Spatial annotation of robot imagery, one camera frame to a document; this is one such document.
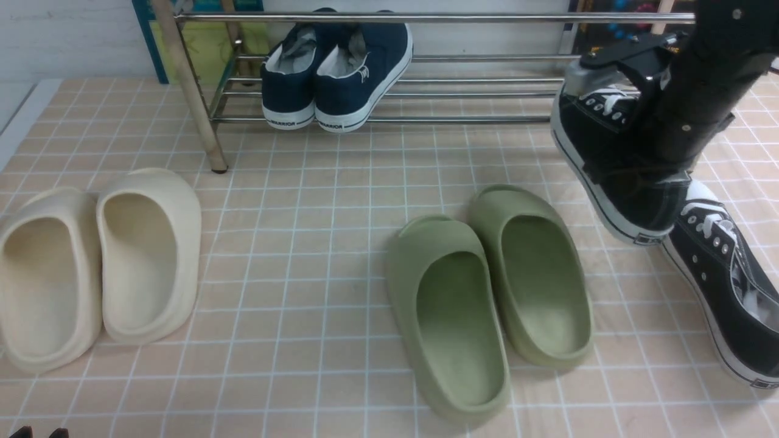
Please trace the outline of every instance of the white wall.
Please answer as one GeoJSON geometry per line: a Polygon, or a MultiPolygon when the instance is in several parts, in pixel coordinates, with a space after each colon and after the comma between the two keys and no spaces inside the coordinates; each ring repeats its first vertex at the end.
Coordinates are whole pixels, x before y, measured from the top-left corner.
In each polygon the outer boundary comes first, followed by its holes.
{"type": "MultiPolygon", "coordinates": [[[[567,0],[265,0],[268,10],[563,12],[567,0]]],[[[562,25],[413,25],[418,54],[550,53],[562,25]]],[[[3,0],[0,81],[153,76],[130,0],[3,0]]],[[[431,67],[421,65],[418,68],[431,67]]]]}

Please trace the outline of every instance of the wooden rack leg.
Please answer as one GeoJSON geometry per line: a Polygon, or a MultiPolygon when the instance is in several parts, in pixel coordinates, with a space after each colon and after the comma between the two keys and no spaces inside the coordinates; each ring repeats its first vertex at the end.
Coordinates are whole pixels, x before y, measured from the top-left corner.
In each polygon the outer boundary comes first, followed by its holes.
{"type": "Polygon", "coordinates": [[[203,149],[211,164],[211,170],[214,173],[225,173],[227,162],[224,160],[217,132],[208,116],[203,91],[200,89],[195,70],[192,67],[192,60],[189,58],[184,44],[184,37],[173,17],[171,0],[151,0],[151,5],[157,18],[157,24],[162,30],[162,40],[167,53],[175,65],[178,82],[184,90],[184,98],[189,106],[189,111],[192,113],[192,118],[195,119],[195,126],[203,141],[203,149]]]}

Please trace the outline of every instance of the navy canvas sneaker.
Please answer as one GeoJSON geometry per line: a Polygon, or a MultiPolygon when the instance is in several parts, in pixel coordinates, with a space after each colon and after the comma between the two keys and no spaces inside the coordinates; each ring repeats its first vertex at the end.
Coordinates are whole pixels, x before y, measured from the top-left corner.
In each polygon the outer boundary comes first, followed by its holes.
{"type": "Polygon", "coordinates": [[[663,249],[693,286],[726,371],[779,387],[779,293],[733,218],[703,183],[690,184],[663,249]]]}
{"type": "Polygon", "coordinates": [[[330,132],[363,126],[379,99],[406,71],[413,46],[407,24],[353,26],[349,38],[316,71],[319,125],[330,132]]]}
{"type": "MultiPolygon", "coordinates": [[[[315,12],[335,12],[321,8],[315,12]]],[[[277,129],[298,129],[314,119],[314,75],[319,64],[348,37],[340,23],[299,23],[263,63],[263,114],[277,129]]]]}

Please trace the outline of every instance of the shoe insole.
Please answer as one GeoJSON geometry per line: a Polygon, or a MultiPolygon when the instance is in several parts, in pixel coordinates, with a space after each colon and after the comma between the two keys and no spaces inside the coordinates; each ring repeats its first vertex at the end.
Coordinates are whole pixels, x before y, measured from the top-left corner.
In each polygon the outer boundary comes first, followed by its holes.
{"type": "Polygon", "coordinates": [[[515,217],[501,237],[506,276],[520,320],[544,352],[579,351],[589,340],[590,311],[568,239],[543,217],[515,217]]]}
{"type": "Polygon", "coordinates": [[[503,385],[488,283],[477,256],[454,253],[435,261],[419,285],[423,351],[443,390],[464,406],[493,400],[503,385]]]}
{"type": "Polygon", "coordinates": [[[289,48],[283,50],[279,57],[265,64],[269,72],[283,74],[295,74],[304,72],[314,61],[316,52],[316,33],[311,27],[306,27],[298,31],[294,43],[289,48]]]}
{"type": "Polygon", "coordinates": [[[17,228],[3,250],[6,337],[24,356],[60,351],[76,329],[76,259],[68,227],[41,218],[17,228]]]}
{"type": "Polygon", "coordinates": [[[334,78],[344,78],[357,72],[368,57],[368,49],[362,32],[357,32],[349,39],[346,48],[339,47],[335,58],[327,59],[320,69],[320,74],[334,78]]]}
{"type": "Polygon", "coordinates": [[[104,206],[104,294],[117,327],[135,330],[152,323],[171,300],[176,241],[165,212],[136,194],[104,206]]]}

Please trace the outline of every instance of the slide sandal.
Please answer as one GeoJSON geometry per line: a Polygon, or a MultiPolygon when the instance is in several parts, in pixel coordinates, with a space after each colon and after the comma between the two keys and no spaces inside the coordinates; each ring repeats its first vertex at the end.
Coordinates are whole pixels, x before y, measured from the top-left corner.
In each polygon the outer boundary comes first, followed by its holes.
{"type": "Polygon", "coordinates": [[[447,216],[414,219],[389,244],[386,278],[417,385],[430,407],[481,423],[506,406],[509,367],[478,237],[447,216]]]}
{"type": "Polygon", "coordinates": [[[471,201],[468,224],[485,247],[516,352],[540,366],[582,362],[592,347],[591,304],[576,247],[555,209],[533,193],[492,185],[471,201]]]}
{"type": "Polygon", "coordinates": [[[0,231],[0,333],[11,363],[43,373],[97,339],[100,241],[95,201],[72,187],[35,196],[0,231]]]}
{"type": "Polygon", "coordinates": [[[172,171],[147,168],[113,181],[97,201],[103,249],[103,321],[123,344],[178,329],[197,295],[200,202],[172,171]]]}

